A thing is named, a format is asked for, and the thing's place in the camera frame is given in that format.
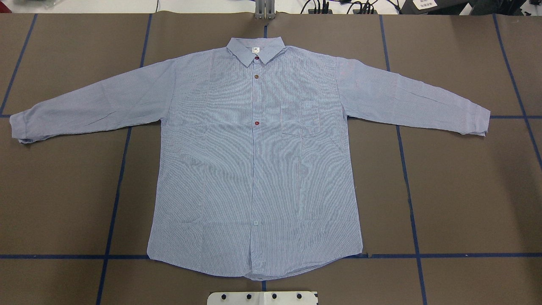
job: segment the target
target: shirt collar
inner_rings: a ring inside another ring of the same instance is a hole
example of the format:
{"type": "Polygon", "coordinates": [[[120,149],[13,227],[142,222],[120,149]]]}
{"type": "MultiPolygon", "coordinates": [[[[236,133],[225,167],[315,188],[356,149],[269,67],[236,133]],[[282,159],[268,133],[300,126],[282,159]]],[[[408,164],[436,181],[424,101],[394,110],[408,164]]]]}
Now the shirt collar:
{"type": "Polygon", "coordinates": [[[226,47],[245,67],[250,65],[255,56],[259,56],[261,61],[267,64],[286,49],[280,37],[255,39],[232,38],[226,47]],[[251,52],[250,48],[252,47],[260,47],[258,55],[251,52]]]}

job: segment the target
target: brown surface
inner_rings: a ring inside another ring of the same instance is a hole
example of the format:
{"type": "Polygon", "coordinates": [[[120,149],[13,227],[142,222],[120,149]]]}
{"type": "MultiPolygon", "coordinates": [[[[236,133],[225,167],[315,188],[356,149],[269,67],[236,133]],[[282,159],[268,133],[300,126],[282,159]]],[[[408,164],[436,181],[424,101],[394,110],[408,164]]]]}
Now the brown surface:
{"type": "MultiPolygon", "coordinates": [[[[261,37],[269,21],[252,16],[154,14],[145,64],[223,47],[232,36],[261,37]]],[[[0,15],[0,28],[10,31],[0,31],[3,92],[32,18],[0,15]]],[[[383,19],[394,72],[454,91],[493,115],[521,114],[491,16],[383,19]],[[417,54],[423,49],[429,56],[417,54]]],[[[139,67],[148,20],[147,14],[39,15],[4,114],[139,67]]],[[[539,33],[540,19],[521,20],[504,24],[499,17],[527,113],[541,115],[539,86],[530,82],[540,78],[540,69],[529,61],[540,50],[524,36],[539,33]]],[[[268,36],[385,68],[378,16],[279,13],[268,36]]],[[[540,148],[542,120],[530,123],[540,148]]],[[[8,119],[0,118],[0,255],[103,255],[127,130],[31,145],[18,144],[10,132],[8,119]]],[[[112,255],[145,254],[159,132],[157,123],[132,129],[112,255]]],[[[395,127],[350,119],[349,132],[364,251],[413,253],[395,127]]],[[[542,252],[542,171],[523,119],[492,119],[486,138],[412,128],[401,132],[422,253],[542,252]]],[[[541,259],[423,259],[429,305],[537,303],[541,259]]],[[[0,303],[94,304],[102,263],[4,256],[0,303]]],[[[110,259],[102,304],[205,304],[212,291],[260,289],[248,279],[212,277],[150,260],[110,259]]],[[[422,303],[415,259],[343,259],[267,282],[267,290],[272,289],[316,290],[322,305],[422,303]]]]}
{"type": "Polygon", "coordinates": [[[139,68],[148,19],[148,14],[38,15],[4,113],[139,68]]]}
{"type": "Polygon", "coordinates": [[[96,304],[98,259],[2,259],[0,304],[96,304]]]}
{"type": "Polygon", "coordinates": [[[420,252],[542,252],[542,171],[522,119],[492,119],[486,138],[401,131],[420,252]]]}
{"type": "Polygon", "coordinates": [[[13,75],[13,70],[17,64],[17,59],[27,37],[28,29],[32,24],[33,15],[27,14],[22,17],[12,14],[6,14],[0,18],[0,46],[2,46],[2,56],[0,56],[0,98],[4,99],[4,94],[9,86],[9,81],[13,75]]]}
{"type": "Polygon", "coordinates": [[[514,79],[530,116],[542,115],[542,18],[497,16],[502,44],[514,79]]]}
{"type": "Polygon", "coordinates": [[[424,259],[431,305],[540,304],[542,258],[424,259]]]}
{"type": "Polygon", "coordinates": [[[392,72],[520,115],[491,16],[383,16],[392,72]]]}
{"type": "Polygon", "coordinates": [[[151,260],[110,260],[102,304],[206,304],[216,291],[261,291],[261,284],[151,260]]]}
{"type": "Polygon", "coordinates": [[[267,291],[318,292],[322,305],[421,304],[415,259],[343,259],[315,271],[267,282],[267,291]]]}

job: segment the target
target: shirt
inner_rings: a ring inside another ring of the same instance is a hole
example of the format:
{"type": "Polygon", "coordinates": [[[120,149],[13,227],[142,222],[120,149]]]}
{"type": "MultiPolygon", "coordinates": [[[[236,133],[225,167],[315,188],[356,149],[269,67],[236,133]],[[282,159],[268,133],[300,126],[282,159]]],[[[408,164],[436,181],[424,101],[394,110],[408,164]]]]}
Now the shirt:
{"type": "Polygon", "coordinates": [[[488,110],[444,89],[280,37],[232,38],[43,101],[10,123],[31,143],[160,120],[148,256],[267,280],[362,252],[347,116],[481,136],[489,124],[488,110]]]}

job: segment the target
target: red object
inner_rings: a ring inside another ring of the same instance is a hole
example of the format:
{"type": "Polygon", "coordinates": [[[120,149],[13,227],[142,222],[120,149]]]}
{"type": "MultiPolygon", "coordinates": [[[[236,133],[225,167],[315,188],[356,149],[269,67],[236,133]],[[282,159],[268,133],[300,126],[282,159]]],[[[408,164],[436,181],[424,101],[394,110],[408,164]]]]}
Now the red object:
{"type": "Polygon", "coordinates": [[[8,9],[8,7],[5,6],[4,3],[0,2],[0,13],[2,13],[2,12],[11,12],[11,10],[8,9]]]}

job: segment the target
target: chest pocket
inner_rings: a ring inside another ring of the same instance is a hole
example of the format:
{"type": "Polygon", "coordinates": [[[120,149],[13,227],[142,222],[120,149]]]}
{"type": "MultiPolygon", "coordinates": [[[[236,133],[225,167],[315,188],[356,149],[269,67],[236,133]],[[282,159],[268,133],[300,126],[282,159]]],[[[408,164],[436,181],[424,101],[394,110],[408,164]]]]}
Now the chest pocket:
{"type": "Polygon", "coordinates": [[[314,100],[285,101],[280,105],[283,134],[307,136],[320,132],[320,110],[314,100]]]}

